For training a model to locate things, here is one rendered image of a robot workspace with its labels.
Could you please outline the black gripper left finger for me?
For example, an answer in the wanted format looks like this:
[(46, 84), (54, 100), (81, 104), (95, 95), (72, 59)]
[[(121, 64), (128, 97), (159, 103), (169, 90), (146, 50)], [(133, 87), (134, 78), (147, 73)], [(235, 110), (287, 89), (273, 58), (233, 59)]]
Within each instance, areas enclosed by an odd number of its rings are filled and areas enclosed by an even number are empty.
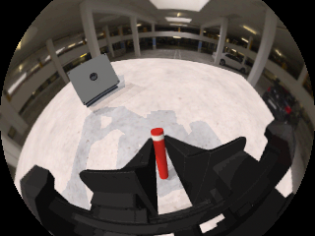
[(157, 157), (153, 138), (121, 169), (84, 169), (79, 173), (84, 185), (94, 192), (139, 194), (146, 208), (158, 215)]

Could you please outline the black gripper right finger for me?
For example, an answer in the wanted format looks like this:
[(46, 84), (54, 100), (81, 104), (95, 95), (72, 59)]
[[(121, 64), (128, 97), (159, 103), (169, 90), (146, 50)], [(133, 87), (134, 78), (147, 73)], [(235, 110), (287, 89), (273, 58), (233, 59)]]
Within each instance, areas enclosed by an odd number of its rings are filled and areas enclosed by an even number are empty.
[(164, 135), (164, 140), (168, 157), (192, 206), (201, 203), (202, 193), (208, 184), (214, 165), (244, 150), (245, 142), (247, 142), (247, 138), (239, 137), (223, 146), (203, 149), (186, 145), (185, 142), (168, 135)]

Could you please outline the grey sloped panel with hole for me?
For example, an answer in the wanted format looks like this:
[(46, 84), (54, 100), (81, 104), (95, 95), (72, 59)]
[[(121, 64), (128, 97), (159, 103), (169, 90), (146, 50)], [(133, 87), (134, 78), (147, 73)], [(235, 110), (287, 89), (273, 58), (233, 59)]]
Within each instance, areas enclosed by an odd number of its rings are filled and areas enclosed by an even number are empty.
[(114, 71), (107, 55), (101, 54), (79, 64), (79, 67), (68, 71), (67, 75), (83, 105), (90, 107), (92, 103), (118, 88), (117, 84), (121, 82)]

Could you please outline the red peg with white band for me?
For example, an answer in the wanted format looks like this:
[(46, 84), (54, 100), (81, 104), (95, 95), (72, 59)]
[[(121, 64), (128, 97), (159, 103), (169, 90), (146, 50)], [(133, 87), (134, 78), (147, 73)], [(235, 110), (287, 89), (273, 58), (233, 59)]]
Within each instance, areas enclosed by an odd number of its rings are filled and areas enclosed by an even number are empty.
[(169, 177), (168, 165), (166, 165), (166, 148), (164, 140), (164, 130), (160, 127), (151, 130), (151, 138), (153, 138), (155, 156), (157, 157), (157, 169), (161, 180)]

